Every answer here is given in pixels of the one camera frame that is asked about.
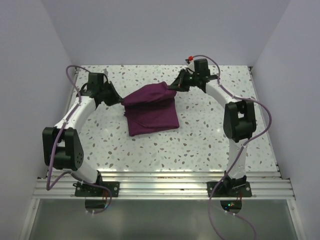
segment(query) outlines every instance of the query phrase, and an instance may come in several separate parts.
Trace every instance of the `speckled surface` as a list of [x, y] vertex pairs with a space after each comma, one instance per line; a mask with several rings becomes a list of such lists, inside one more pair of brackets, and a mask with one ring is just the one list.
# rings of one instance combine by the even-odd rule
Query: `speckled surface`
[[[92, 72], [107, 69], [108, 78], [125, 97], [146, 84], [172, 83], [180, 65], [93, 65], [83, 66]], [[88, 74], [81, 70], [77, 86]], [[221, 82], [236, 95], [256, 98], [247, 66], [221, 66]], [[86, 160], [101, 171], [224, 171], [229, 143], [222, 123], [224, 109], [198, 88], [178, 92], [175, 106], [180, 128], [130, 137], [124, 107], [104, 103], [84, 124], [80, 140]], [[256, 106], [257, 132], [264, 129], [260, 109]], [[276, 172], [276, 162], [265, 135], [249, 144], [246, 170]]]

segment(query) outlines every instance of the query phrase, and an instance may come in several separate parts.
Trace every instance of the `gray floor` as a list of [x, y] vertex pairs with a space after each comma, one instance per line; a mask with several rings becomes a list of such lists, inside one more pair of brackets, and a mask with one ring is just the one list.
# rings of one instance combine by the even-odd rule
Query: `gray floor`
[[[219, 240], [204, 200], [115, 200], [92, 217], [84, 200], [41, 200], [31, 240]], [[216, 225], [228, 240], [253, 239], [242, 220], [224, 214], [213, 202]], [[259, 240], [296, 240], [285, 200], [247, 200], [240, 214], [250, 220]]]

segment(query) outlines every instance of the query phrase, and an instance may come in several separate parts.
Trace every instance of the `maroon cloth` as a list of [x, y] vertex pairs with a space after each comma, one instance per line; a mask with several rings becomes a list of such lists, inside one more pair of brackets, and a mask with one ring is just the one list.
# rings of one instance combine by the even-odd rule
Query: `maroon cloth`
[[176, 91], [160, 83], [145, 85], [124, 98], [129, 135], [150, 134], [179, 128]]

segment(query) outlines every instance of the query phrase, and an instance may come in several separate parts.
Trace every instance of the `cable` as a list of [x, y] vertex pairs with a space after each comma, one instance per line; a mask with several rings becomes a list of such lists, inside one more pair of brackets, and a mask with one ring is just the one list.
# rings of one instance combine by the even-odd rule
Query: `cable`
[[56, 185], [56, 183], [66, 174], [71, 174], [72, 177], [74, 177], [76, 180], [78, 180], [79, 182], [84, 182], [85, 184], [91, 186], [91, 187], [95, 187], [95, 188], [100, 188], [100, 189], [103, 189], [105, 191], [108, 192], [109, 194], [109, 197], [110, 197], [110, 201], [109, 203], [105, 206], [104, 209], [102, 210], [98, 210], [98, 211], [92, 211], [93, 214], [98, 214], [98, 213], [101, 213], [103, 212], [107, 207], [109, 207], [110, 203], [111, 203], [111, 200], [112, 200], [112, 193], [111, 191], [105, 187], [105, 186], [100, 186], [100, 185], [96, 185], [96, 184], [93, 184], [93, 183], [90, 183], [90, 182], [86, 182], [86, 181], [83, 181], [82, 179], [76, 177], [74, 174], [72, 174], [71, 171], [65, 171], [63, 172], [60, 176], [58, 176], [54, 182], [50, 185], [50, 182], [51, 182], [51, 176], [52, 176], [52, 171], [53, 171], [53, 167], [54, 167], [54, 161], [55, 161], [55, 155], [56, 155], [56, 149], [57, 149], [57, 146], [58, 146], [58, 141], [60, 139], [60, 136], [63, 132], [63, 130], [65, 129], [66, 127], [66, 124], [68, 122], [68, 120], [71, 118], [71, 116], [75, 113], [75, 111], [77, 110], [77, 108], [80, 106], [81, 102], [82, 102], [82, 99], [81, 99], [81, 94], [80, 94], [80, 90], [79, 88], [76, 86], [76, 84], [74, 83], [74, 81], [72, 80], [72, 78], [70, 77], [69, 75], [69, 69], [70, 68], [79, 68], [79, 69], [82, 69], [88, 73], [91, 73], [89, 70], [85, 69], [84, 67], [82, 66], [78, 66], [78, 65], [69, 65], [66, 67], [65, 69], [65, 74], [68, 78], [68, 80], [70, 81], [70, 83], [72, 84], [73, 88], [76, 90], [77, 92], [77, 96], [79, 98], [79, 102], [74, 106], [74, 108], [70, 111], [70, 113], [66, 116], [65, 120], [64, 120], [64, 123], [62, 124], [57, 136], [55, 137], [55, 140], [53, 142], [53, 146], [52, 146], [52, 151], [51, 151], [51, 156], [50, 156], [50, 162], [49, 162], [49, 168], [48, 168], [48, 174], [47, 174], [47, 181], [46, 181], [46, 190], [47, 191], [50, 191], [54, 185]]
[[[248, 140], [241, 146], [241, 148], [240, 148], [240, 150], [239, 150], [239, 152], [238, 152], [238, 154], [237, 154], [234, 162], [233, 162], [232, 165], [230, 166], [229, 170], [226, 171], [225, 175], [218, 181], [218, 183], [214, 186], [214, 188], [213, 188], [212, 191], [211, 191], [211, 194], [210, 194], [210, 197], [209, 197], [209, 201], [208, 201], [208, 215], [209, 215], [210, 223], [211, 223], [214, 231], [216, 232], [216, 234], [217, 234], [222, 240], [226, 240], [226, 239], [221, 235], [221, 233], [218, 231], [218, 229], [217, 229], [217, 227], [216, 227], [216, 225], [215, 225], [215, 223], [214, 223], [214, 221], [213, 221], [213, 217], [212, 217], [212, 213], [211, 213], [212, 197], [213, 197], [213, 195], [214, 195], [214, 192], [217, 190], [218, 186], [223, 182], [223, 180], [227, 177], [227, 175], [230, 173], [230, 171], [232, 170], [232, 168], [236, 165], [236, 163], [237, 163], [238, 159], [240, 158], [240, 155], [241, 155], [241, 153], [243, 152], [244, 148], [247, 147], [247, 145], [248, 145], [251, 141], [257, 139], [258, 137], [260, 137], [261, 135], [265, 134], [265, 133], [269, 130], [269, 128], [270, 128], [270, 126], [271, 126], [271, 123], [272, 123], [272, 116], [271, 116], [271, 113], [270, 113], [269, 109], [268, 109], [264, 104], [262, 104], [261, 102], [255, 100], [255, 99], [251, 99], [251, 98], [244, 98], [244, 97], [235, 96], [235, 95], [233, 95], [230, 91], [228, 91], [228, 90], [221, 84], [221, 82], [220, 82], [221, 70], [220, 70], [219, 65], [218, 65], [212, 58], [210, 58], [210, 57], [208, 57], [208, 56], [206, 56], [206, 55], [195, 55], [195, 56], [193, 56], [193, 58], [197, 58], [197, 57], [203, 57], [203, 58], [209, 59], [211, 62], [214, 63], [214, 65], [215, 65], [215, 66], [217, 67], [217, 69], [218, 69], [217, 82], [218, 82], [219, 86], [220, 86], [230, 97], [232, 97], [232, 98], [234, 98], [234, 99], [237, 99], [237, 100], [251, 101], [251, 102], [254, 102], [254, 103], [260, 105], [261, 107], [264, 108], [264, 110], [267, 112], [268, 117], [269, 117], [269, 123], [268, 123], [267, 127], [265, 128], [265, 130], [263, 130], [262, 132], [260, 132], [260, 133], [257, 134], [256, 136], [248, 139]], [[249, 222], [247, 219], [245, 219], [243, 216], [240, 216], [240, 215], [238, 215], [238, 214], [236, 214], [235, 216], [236, 216], [237, 218], [239, 218], [239, 219], [242, 219], [243, 221], [245, 221], [246, 223], [248, 223], [248, 224], [250, 225], [250, 227], [252, 228], [253, 233], [254, 233], [253, 239], [256, 240], [257, 237], [258, 237], [258, 234], [257, 234], [257, 231], [256, 231], [255, 226], [253, 226], [253, 224], [252, 224], [251, 222]]]

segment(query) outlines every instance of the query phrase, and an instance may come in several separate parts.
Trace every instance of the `white wall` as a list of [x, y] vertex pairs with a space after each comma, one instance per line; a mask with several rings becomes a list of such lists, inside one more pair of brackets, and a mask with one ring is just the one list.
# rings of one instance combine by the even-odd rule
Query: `white wall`
[[253, 68], [280, 171], [310, 240], [320, 237], [320, 1], [291, 0]]
[[42, 130], [62, 116], [70, 60], [40, 0], [0, 1], [0, 239], [18, 239], [38, 173]]
[[42, 0], [77, 64], [252, 66], [290, 0]]

